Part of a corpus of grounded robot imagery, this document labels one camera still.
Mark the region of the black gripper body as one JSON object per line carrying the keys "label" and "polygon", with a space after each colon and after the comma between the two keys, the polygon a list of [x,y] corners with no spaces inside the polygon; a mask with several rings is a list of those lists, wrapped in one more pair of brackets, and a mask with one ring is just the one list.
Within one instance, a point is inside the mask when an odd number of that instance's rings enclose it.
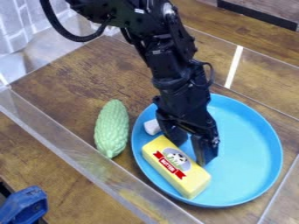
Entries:
{"label": "black gripper body", "polygon": [[210,140],[219,137],[217,122],[209,112],[211,101],[210,82],[206,73],[197,73],[179,79],[153,78],[159,95],[154,98],[157,114],[174,120],[189,134]]}

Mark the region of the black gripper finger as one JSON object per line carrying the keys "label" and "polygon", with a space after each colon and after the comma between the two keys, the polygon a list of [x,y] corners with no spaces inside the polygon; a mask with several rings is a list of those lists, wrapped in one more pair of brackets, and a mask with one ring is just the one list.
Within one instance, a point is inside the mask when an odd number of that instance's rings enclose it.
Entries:
{"label": "black gripper finger", "polygon": [[205,136],[191,136],[191,145],[197,157],[197,163],[201,166],[206,166],[211,160],[219,155],[219,143],[218,137],[211,140]]}
{"label": "black gripper finger", "polygon": [[165,136],[177,146],[181,146],[187,141],[187,133],[178,127],[175,121],[165,115],[157,114],[157,120]]}

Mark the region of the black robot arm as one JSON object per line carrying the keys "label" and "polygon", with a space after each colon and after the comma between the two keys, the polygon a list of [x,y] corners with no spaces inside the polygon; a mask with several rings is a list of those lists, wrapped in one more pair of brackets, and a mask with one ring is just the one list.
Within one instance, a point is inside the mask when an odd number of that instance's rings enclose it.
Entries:
{"label": "black robot arm", "polygon": [[195,38],[185,29],[170,0],[66,0],[91,22],[120,28],[150,67],[161,94],[155,117],[166,137],[182,145],[191,140],[197,162],[219,154],[217,122],[207,110],[213,78],[207,62],[195,60]]}

